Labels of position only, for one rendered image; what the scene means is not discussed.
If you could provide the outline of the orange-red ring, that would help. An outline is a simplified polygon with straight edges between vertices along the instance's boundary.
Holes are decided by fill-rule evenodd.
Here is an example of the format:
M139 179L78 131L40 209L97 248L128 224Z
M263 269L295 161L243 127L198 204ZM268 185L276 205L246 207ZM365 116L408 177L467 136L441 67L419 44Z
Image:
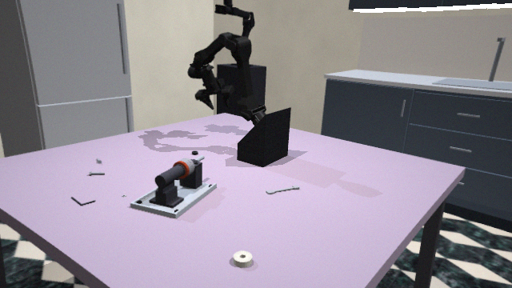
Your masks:
M185 168L185 170L186 170L185 175L181 176L180 178L185 178L185 177L187 177L187 176L188 176L188 174L189 174L189 172L190 172L188 165L187 165L186 163L182 162L182 161L178 161L178 162L176 162L176 163L173 165L173 167L174 167L175 165L177 165L177 164L181 164L181 165L183 165L183 166L184 166L184 168Z

